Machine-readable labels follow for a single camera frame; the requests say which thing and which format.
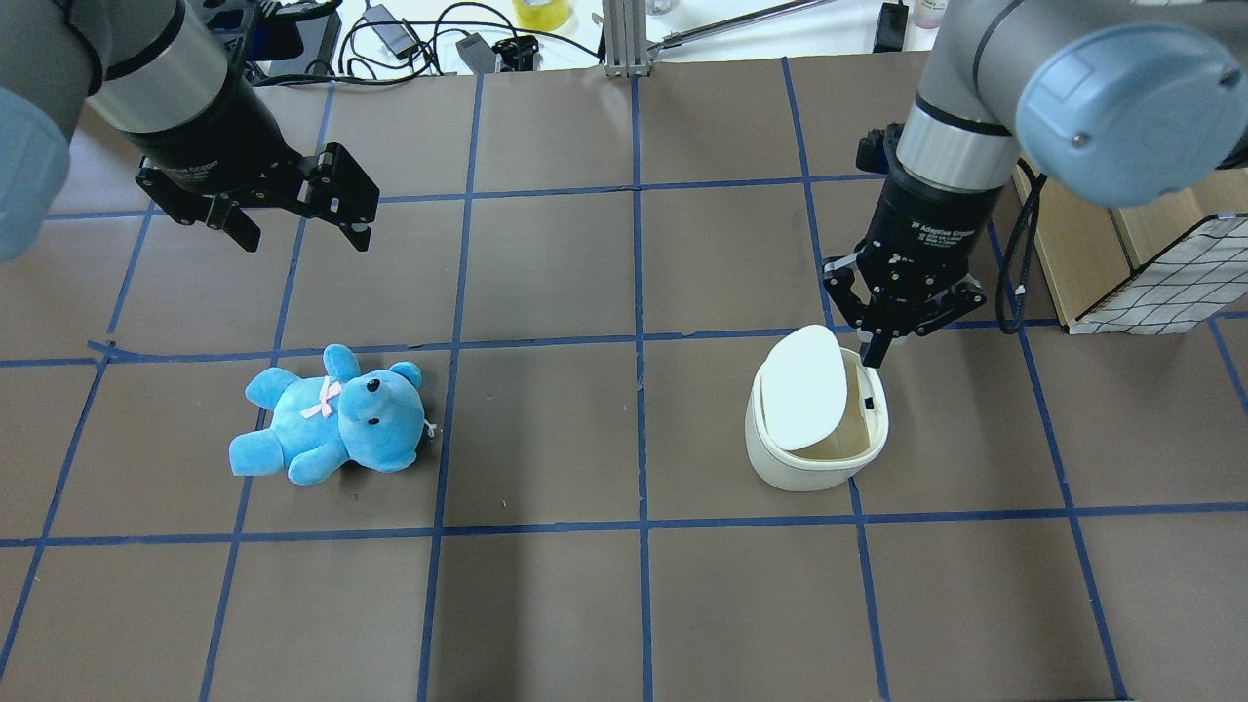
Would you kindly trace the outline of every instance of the white trash can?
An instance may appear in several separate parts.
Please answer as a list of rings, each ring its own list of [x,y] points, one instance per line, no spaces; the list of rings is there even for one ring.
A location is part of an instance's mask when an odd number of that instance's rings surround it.
[[[825,326],[780,340],[754,376],[745,447],[759,477],[780,490],[827,490],[884,448],[889,406],[875,368]]]

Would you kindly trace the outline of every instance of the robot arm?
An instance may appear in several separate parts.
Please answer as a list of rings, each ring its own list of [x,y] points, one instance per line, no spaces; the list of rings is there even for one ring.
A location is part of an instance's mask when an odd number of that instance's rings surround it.
[[[235,4],[255,26],[261,6]],[[250,36],[231,56],[186,0],[0,2],[0,261],[30,247],[64,185],[84,100],[140,147],[136,181],[175,221],[255,251],[242,209],[280,206],[368,247],[377,186],[341,145],[306,159],[286,144],[242,75]]]
[[[860,147],[859,167],[887,174],[867,235],[824,264],[872,367],[985,302],[967,257],[1022,151],[1112,207],[1248,165],[1248,2],[951,5],[905,127]]]

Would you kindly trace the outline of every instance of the blue teddy bear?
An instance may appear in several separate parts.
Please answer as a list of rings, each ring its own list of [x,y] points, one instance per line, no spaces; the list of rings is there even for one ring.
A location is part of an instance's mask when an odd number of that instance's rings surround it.
[[[268,368],[247,383],[246,396],[270,410],[268,428],[230,442],[236,476],[265,476],[283,468],[291,482],[313,485],[347,461],[392,473],[416,461],[416,447],[432,425],[421,403],[421,368],[403,361],[359,373],[349,349],[324,350],[326,377],[301,378]]]

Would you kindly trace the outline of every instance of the metal stand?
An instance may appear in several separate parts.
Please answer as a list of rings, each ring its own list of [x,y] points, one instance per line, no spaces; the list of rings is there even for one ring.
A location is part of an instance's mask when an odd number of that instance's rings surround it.
[[[663,41],[646,44],[645,39],[645,0],[603,0],[603,36],[607,44],[607,75],[634,76],[650,75],[650,65],[664,49],[674,49],[749,26],[763,20],[779,17],[797,10],[827,5],[836,0],[791,0],[764,10],[756,10],[736,17],[720,20],[685,31],[669,34]]]
[[[664,49],[674,49],[676,46],[689,44],[690,41],[706,39],[708,36],[724,34],[725,31],[758,24],[761,22],[763,20],[770,20],[771,17],[779,17],[781,15],[796,12],[797,10],[805,10],[807,7],[817,7],[819,5],[827,5],[829,2],[835,2],[835,1],[836,0],[792,0],[791,2],[782,2],[780,5],[766,7],[764,10],[756,10],[754,12],[748,12],[728,20],[720,20],[718,22],[711,22],[709,25],[703,25],[690,30],[669,34],[663,39],[663,41],[656,41],[650,45],[649,57],[653,61],[655,57],[658,57],[659,51]]]
[[[650,75],[645,42],[645,0],[603,0],[607,75]]]

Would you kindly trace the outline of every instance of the grid of blue tape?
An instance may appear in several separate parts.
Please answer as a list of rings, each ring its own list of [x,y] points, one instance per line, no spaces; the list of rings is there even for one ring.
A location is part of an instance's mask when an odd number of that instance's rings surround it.
[[[800,177],[720,180],[720,181],[700,181],[700,182],[653,182],[653,184],[643,182],[640,102],[638,99],[638,81],[634,77],[631,80],[633,180],[630,184],[620,186],[608,186],[608,187],[565,187],[565,189],[549,189],[549,190],[477,192],[474,190],[474,177],[475,177],[475,162],[477,162],[477,142],[480,127],[482,87],[483,87],[483,77],[478,76],[475,97],[473,104],[473,122],[472,122],[472,132],[470,132],[472,136],[469,145],[468,177],[464,186],[464,192],[451,194],[451,195],[417,195],[417,196],[398,196],[398,197],[382,199],[382,202],[462,201],[464,207],[463,231],[462,231],[461,255],[459,255],[459,276],[458,276],[458,287],[456,294],[454,331],[452,340],[444,344],[424,344],[418,346],[384,345],[384,346],[368,346],[357,349],[357,351],[359,352],[384,352],[384,351],[409,351],[409,350],[429,350],[429,351],[438,350],[438,351],[451,352],[451,370],[447,383],[444,412],[442,418],[443,440],[442,440],[442,452],[439,455],[439,463],[438,463],[437,501],[436,501],[434,520],[432,527],[301,531],[301,532],[245,532],[243,523],[246,520],[247,502],[251,493],[251,478],[245,478],[242,481],[242,486],[240,490],[235,526],[233,530],[228,533],[135,535],[135,536],[99,536],[99,537],[51,536],[52,522],[56,518],[56,510],[60,503],[61,493],[64,492],[66,480],[69,478],[70,467],[72,466],[74,457],[77,451],[77,445],[82,435],[82,428],[86,423],[87,416],[91,412],[96,392],[99,391],[100,382],[109,365],[158,363],[158,362],[216,362],[216,361],[236,361],[236,360],[261,360],[261,358],[268,360],[271,365],[276,365],[277,361],[283,357],[313,356],[321,353],[322,351],[321,349],[282,349],[282,336],[286,329],[286,312],[290,307],[291,292],[293,289],[295,276],[298,267],[300,251],[302,249],[303,235],[307,226],[306,220],[301,220],[298,225],[298,230],[295,239],[295,247],[291,254],[291,264],[287,272],[286,287],[282,295],[281,311],[278,315],[277,327],[273,334],[273,345],[268,350],[237,352],[237,353],[152,355],[152,353],[137,353],[121,350],[112,344],[89,342],[89,349],[95,352],[94,356],[81,356],[81,357],[69,357],[69,358],[0,360],[0,368],[31,367],[31,366],[94,366],[95,367],[95,377],[87,392],[86,401],[84,402],[82,412],[79,416],[79,421],[75,426],[69,450],[66,451],[65,460],[61,466],[60,475],[57,476],[56,487],[52,492],[52,498],[49,503],[49,508],[44,520],[44,526],[40,536],[31,538],[0,538],[0,548],[34,547],[34,553],[31,556],[30,566],[26,572],[26,578],[21,593],[19,596],[17,605],[12,613],[10,626],[5,633],[4,648],[2,651],[0,651],[0,676],[4,675],[5,667],[7,666],[9,656],[12,651],[12,645],[16,638],[17,630],[21,625],[22,613],[25,611],[26,602],[30,596],[31,585],[35,580],[35,575],[39,570],[40,561],[42,560],[42,555],[47,547],[115,546],[126,543],[140,543],[140,545],[228,543],[230,553],[226,563],[225,576],[221,585],[221,595],[218,598],[216,618],[213,622],[212,638],[210,642],[208,655],[205,662],[203,678],[200,688],[200,700],[201,702],[205,702],[208,698],[208,693],[211,691],[212,673],[216,663],[216,653],[221,640],[221,630],[225,622],[225,615],[228,608],[230,590],[233,582],[233,571],[235,571],[235,565],[237,562],[238,546],[241,543],[278,542],[278,541],[351,541],[351,540],[369,540],[369,538],[429,538],[432,545],[429,556],[429,577],[426,592],[426,612],[424,612],[424,625],[422,632],[421,660],[418,662],[417,698],[423,701],[428,696],[429,661],[431,661],[431,652],[433,648],[434,611],[437,605],[438,567],[441,560],[441,545],[444,537],[474,537],[474,536],[523,535],[523,533],[573,533],[573,532],[595,532],[595,531],[628,531],[628,532],[635,531],[639,535],[639,553],[640,553],[640,592],[641,592],[640,643],[641,643],[641,660],[643,660],[643,671],[641,671],[643,688],[646,702],[651,702],[654,700],[654,676],[653,676],[651,641],[650,641],[650,632],[651,632],[650,582],[649,582],[650,581],[649,532],[651,530],[845,525],[845,526],[854,526],[857,532],[859,556],[862,572],[862,587],[866,600],[865,608],[871,633],[871,646],[876,666],[876,677],[879,682],[881,700],[889,701],[890,693],[889,693],[887,672],[885,666],[885,642],[882,641],[880,633],[879,611],[875,601],[875,587],[874,587],[874,576],[871,571],[867,526],[884,525],[884,523],[916,523],[916,522],[1065,518],[1070,523],[1071,532],[1075,538],[1076,552],[1083,573],[1085,585],[1087,587],[1088,598],[1092,605],[1092,612],[1096,620],[1097,631],[1101,637],[1102,648],[1106,657],[1106,665],[1108,667],[1108,672],[1114,686],[1114,693],[1118,698],[1126,698],[1127,697],[1126,685],[1123,682],[1117,657],[1114,655],[1109,626],[1104,618],[1104,613],[1101,607],[1099,593],[1097,591],[1096,578],[1093,575],[1091,560],[1088,557],[1087,547],[1083,541],[1083,535],[1080,526],[1080,518],[1126,516],[1126,515],[1243,512],[1248,511],[1248,501],[1167,503],[1167,505],[1123,505],[1123,506],[1097,506],[1097,507],[1077,506],[1071,495],[1070,485],[1066,480],[1066,468],[1065,465],[1062,463],[1057,437],[1053,431],[1052,420],[1048,413],[1047,403],[1045,401],[1043,386],[1040,378],[1040,373],[1036,370],[1036,362],[1032,356],[1031,345],[1027,340],[1026,330],[1023,330],[1018,335],[1018,342],[1035,392],[1037,412],[1040,415],[1041,423],[1045,428],[1045,436],[1048,442],[1048,448],[1053,461],[1055,477],[1057,478],[1058,486],[1061,488],[1062,502],[1063,502],[1062,507],[1032,508],[1032,510],[866,513],[862,508],[862,498],[857,483],[851,478],[849,482],[849,490],[852,505],[852,513],[850,515],[669,518],[669,520],[651,520],[649,517],[648,486],[646,486],[646,433],[645,433],[646,403],[645,403],[645,386],[644,382],[641,382],[645,373],[645,344],[650,341],[674,341],[674,340],[690,340],[690,339],[781,337],[786,334],[790,334],[794,330],[758,329],[758,330],[733,330],[733,331],[703,331],[695,334],[646,334],[643,320],[643,305],[641,305],[641,291],[643,291],[641,194],[650,190],[754,187],[765,185],[800,184],[802,186],[805,195],[807,224],[810,229],[811,254],[815,265],[814,281],[815,285],[817,285],[820,264],[822,260],[822,251],[819,239],[819,222],[815,214],[814,191],[811,187],[812,184],[850,181],[850,180],[876,180],[880,177],[870,174],[812,175],[810,172],[810,165],[805,145],[805,134],[802,131],[801,115],[797,104],[797,95],[794,89],[792,74],[787,59],[781,59],[781,67],[784,71],[785,87],[789,96],[789,106],[792,116],[794,131],[796,135],[797,154],[801,165]],[[321,120],[318,142],[324,142],[326,140],[326,132],[329,125],[329,115],[333,109],[333,95],[334,95],[333,87],[329,87],[326,92],[326,102]],[[499,197],[543,197],[550,195],[578,195],[578,194],[602,194],[602,192],[622,192],[622,191],[633,192],[635,332],[631,336],[619,335],[619,336],[580,336],[580,337],[554,337],[554,339],[517,339],[517,340],[478,341],[478,342],[462,341],[461,331],[463,324],[464,284],[467,281],[468,242],[469,242],[469,231],[472,224],[472,205],[474,200],[499,199]],[[116,330],[117,321],[121,316],[121,311],[125,305],[126,294],[130,287],[130,281],[134,276],[135,267],[139,262],[139,255],[140,251],[142,250],[144,241],[146,239],[149,225],[151,224],[151,219],[156,211],[157,210],[155,209],[155,205],[150,204],[145,210],[137,210],[137,211],[94,212],[94,214],[89,212],[89,214],[56,215],[49,217],[50,220],[89,220],[89,219],[115,219],[115,217],[142,219],[139,236],[135,242],[134,252],[131,255],[130,264],[127,266],[121,285],[121,290],[117,295],[116,306],[114,307],[114,312],[109,322],[110,334]],[[997,237],[996,229],[992,225],[988,226],[988,240],[1000,262],[1002,259],[1001,244]],[[846,325],[835,324],[832,319],[831,307],[825,295],[820,294],[820,300],[822,301],[824,321],[825,324],[827,324],[827,326],[832,327],[837,332],[852,331],[851,327]],[[1222,355],[1222,360],[1226,365],[1228,380],[1234,387],[1234,391],[1239,397],[1241,403],[1243,405],[1246,415],[1248,415],[1248,395],[1246,395],[1244,391],[1244,382],[1242,380],[1239,370],[1237,368],[1231,356],[1231,352],[1227,347],[1226,340],[1223,339],[1222,331],[1218,325],[1218,320],[1242,320],[1242,319],[1248,319],[1248,312],[1224,312],[1217,315],[1213,320],[1211,320],[1208,326],[1211,334],[1214,337],[1219,353]],[[1033,320],[1030,321],[1028,324],[1031,326],[1053,326],[1057,322],[1056,320]],[[961,322],[953,322],[952,325],[950,325],[950,327],[995,329],[996,324],[992,321],[961,321]],[[479,526],[479,527],[444,526],[443,515],[446,508],[447,471],[448,471],[451,446],[452,446],[452,431],[454,426],[454,400],[456,400],[459,352],[463,350],[472,350],[472,349],[564,346],[564,345],[578,345],[578,344],[634,344],[636,347],[638,492],[640,497],[638,518],[629,521],[524,523],[524,525],[502,525],[502,526]],[[265,421],[266,421],[265,411],[261,410],[256,418],[257,428],[262,427],[265,425]]]

